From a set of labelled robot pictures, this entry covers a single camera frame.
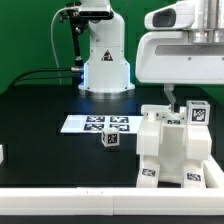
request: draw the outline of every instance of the white border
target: white border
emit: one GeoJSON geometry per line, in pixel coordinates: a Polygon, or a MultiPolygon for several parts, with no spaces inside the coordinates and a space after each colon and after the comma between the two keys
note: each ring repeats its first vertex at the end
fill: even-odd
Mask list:
{"type": "Polygon", "coordinates": [[[0,215],[224,215],[224,174],[205,163],[207,189],[2,188],[0,215]]]}

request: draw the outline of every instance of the black cable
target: black cable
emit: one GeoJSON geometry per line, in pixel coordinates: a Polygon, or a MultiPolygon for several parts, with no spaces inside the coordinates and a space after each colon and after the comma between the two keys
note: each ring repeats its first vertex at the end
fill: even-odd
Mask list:
{"type": "Polygon", "coordinates": [[[128,0],[126,9],[125,9],[125,11],[123,13],[123,18],[125,18],[127,16],[128,11],[129,11],[130,4],[131,4],[131,0],[128,0]]]}
{"type": "Polygon", "coordinates": [[[54,77],[37,77],[37,78],[26,78],[26,79],[18,79],[15,80],[13,86],[17,83],[17,82],[23,82],[23,81],[30,81],[30,80],[46,80],[46,79],[72,79],[74,78],[74,75],[71,76],[54,76],[54,77]]]}
{"type": "Polygon", "coordinates": [[[40,72],[71,72],[71,68],[40,68],[35,70],[30,70],[27,72],[22,73],[21,75],[17,76],[8,86],[8,88],[14,86],[16,82],[18,82],[23,77],[26,77],[30,74],[34,73],[40,73],[40,72]]]}

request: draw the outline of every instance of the black table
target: black table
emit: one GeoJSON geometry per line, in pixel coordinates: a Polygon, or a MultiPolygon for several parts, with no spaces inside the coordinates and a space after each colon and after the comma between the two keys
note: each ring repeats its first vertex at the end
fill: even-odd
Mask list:
{"type": "MultiPolygon", "coordinates": [[[[224,161],[224,108],[199,88],[176,87],[181,105],[207,100],[212,154],[224,161]]],[[[62,134],[67,115],[141,115],[142,104],[167,105],[161,87],[137,88],[119,100],[82,97],[71,86],[15,86],[0,95],[0,187],[135,187],[139,158],[136,135],[123,134],[120,146],[109,152],[100,134],[62,134]]],[[[0,217],[0,223],[221,223],[223,217],[191,216],[74,216],[0,217]]]]}

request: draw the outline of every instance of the white block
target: white block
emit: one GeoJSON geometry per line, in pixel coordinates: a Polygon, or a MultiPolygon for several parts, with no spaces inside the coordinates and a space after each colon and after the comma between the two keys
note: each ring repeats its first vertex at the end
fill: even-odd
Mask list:
{"type": "Polygon", "coordinates": [[[160,165],[156,163],[145,162],[140,165],[137,178],[137,188],[156,188],[158,186],[160,165]]]}
{"type": "Polygon", "coordinates": [[[143,118],[137,135],[137,154],[158,156],[161,121],[143,118]]]}
{"type": "Polygon", "coordinates": [[[184,166],[182,187],[206,188],[203,169],[184,166]]]}
{"type": "Polygon", "coordinates": [[[0,164],[3,162],[3,160],[4,160],[3,147],[2,145],[0,145],[0,164]]]}
{"type": "Polygon", "coordinates": [[[208,125],[210,105],[207,101],[187,101],[188,124],[208,125]]]}
{"type": "Polygon", "coordinates": [[[212,139],[207,126],[187,126],[186,150],[188,159],[209,160],[212,139]]]}
{"type": "Polygon", "coordinates": [[[118,146],[120,144],[120,134],[117,128],[104,128],[102,130],[101,141],[105,147],[118,146]]]}

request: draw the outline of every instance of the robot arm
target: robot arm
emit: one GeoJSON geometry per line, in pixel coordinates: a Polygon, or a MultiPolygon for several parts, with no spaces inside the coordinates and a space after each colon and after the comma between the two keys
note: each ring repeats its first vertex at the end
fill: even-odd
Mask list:
{"type": "Polygon", "coordinates": [[[83,71],[80,93],[103,99],[128,95],[134,85],[130,82],[130,65],[124,58],[123,18],[113,11],[109,0],[80,0],[68,7],[68,17],[62,17],[70,20],[76,55],[74,71],[81,67],[83,71]],[[87,28],[90,30],[90,56],[84,64],[78,35],[87,28]]]}

